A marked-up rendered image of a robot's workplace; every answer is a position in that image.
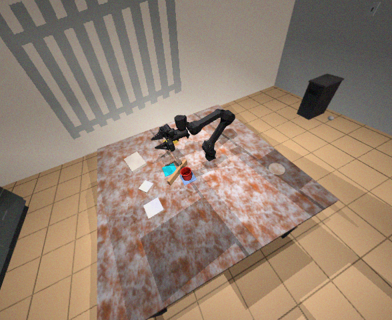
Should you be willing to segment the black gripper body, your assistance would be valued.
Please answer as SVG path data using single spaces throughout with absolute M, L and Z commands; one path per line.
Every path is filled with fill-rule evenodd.
M 176 131 L 176 134 L 172 138 L 169 138 L 170 135 L 168 135 L 166 132 L 164 132 L 164 129 L 162 127 L 160 127 L 160 131 L 161 131 L 162 136 L 164 138 L 166 138 L 167 144 L 168 144 L 168 147 L 169 147 L 170 151 L 171 152 L 174 151 L 175 150 L 175 146 L 174 146 L 173 141 L 176 141 L 176 140 L 178 141 L 180 139 L 178 131 L 174 130 L 174 131 Z

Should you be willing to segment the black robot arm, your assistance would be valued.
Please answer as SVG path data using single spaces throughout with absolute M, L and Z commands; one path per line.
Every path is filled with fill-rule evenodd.
M 204 141 L 202 144 L 202 149 L 205 152 L 205 158 L 208 161 L 216 159 L 216 151 L 214 150 L 215 142 L 218 140 L 226 126 L 230 125 L 235 120 L 235 115 L 230 112 L 230 110 L 216 109 L 214 112 L 198 121 L 187 122 L 187 117 L 185 115 L 177 115 L 174 117 L 180 138 L 189 138 L 190 134 L 198 134 L 204 126 L 210 124 L 218 118 L 221 118 L 220 124 L 217 126 L 210 139 Z M 164 132 L 170 135 L 169 138 L 172 138 L 176 134 L 174 128 L 170 128 L 168 124 L 165 124 L 162 126 L 162 128 L 164 129 Z M 190 134 L 186 128 L 189 130 Z

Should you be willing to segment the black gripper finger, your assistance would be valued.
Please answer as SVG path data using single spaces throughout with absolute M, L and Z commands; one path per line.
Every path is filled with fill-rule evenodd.
M 163 139 L 163 136 L 161 134 L 160 129 L 159 129 L 158 134 L 156 134 L 154 137 L 152 137 L 151 140 L 154 141 L 154 140 L 159 140 L 159 139 Z
M 158 145 L 155 147 L 155 149 L 165 149 L 165 150 L 169 150 L 168 144 L 166 142 L 166 140 L 164 141 L 164 143 Z

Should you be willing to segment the white flat bar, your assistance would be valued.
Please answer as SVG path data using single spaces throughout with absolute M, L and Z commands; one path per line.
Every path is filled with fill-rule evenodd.
M 133 173 L 137 172 L 138 170 L 142 169 L 144 166 L 147 165 L 143 158 L 140 156 L 140 154 L 138 154 L 138 152 L 135 152 L 134 154 L 124 158 L 124 160 Z

